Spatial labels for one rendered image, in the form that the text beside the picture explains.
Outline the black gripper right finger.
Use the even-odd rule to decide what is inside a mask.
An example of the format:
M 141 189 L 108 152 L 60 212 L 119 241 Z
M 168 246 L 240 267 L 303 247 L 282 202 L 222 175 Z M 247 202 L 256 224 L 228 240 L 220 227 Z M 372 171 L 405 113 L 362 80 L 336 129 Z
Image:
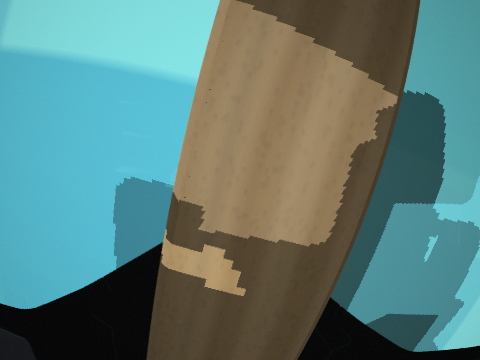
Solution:
M 480 360 L 480 345 L 408 351 L 361 323 L 329 297 L 299 360 Z

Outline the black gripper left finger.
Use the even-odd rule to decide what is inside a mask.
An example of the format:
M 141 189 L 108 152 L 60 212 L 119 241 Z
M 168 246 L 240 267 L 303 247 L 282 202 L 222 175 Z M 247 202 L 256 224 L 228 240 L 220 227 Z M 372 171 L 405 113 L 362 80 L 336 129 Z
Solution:
M 0 360 L 147 360 L 161 248 L 40 307 L 0 303 Z

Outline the wooden plank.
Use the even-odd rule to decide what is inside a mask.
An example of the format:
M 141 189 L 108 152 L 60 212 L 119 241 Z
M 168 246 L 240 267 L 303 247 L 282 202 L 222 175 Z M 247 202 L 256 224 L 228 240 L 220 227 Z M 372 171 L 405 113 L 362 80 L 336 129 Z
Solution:
M 391 143 L 420 0 L 219 0 L 147 360 L 299 360 Z

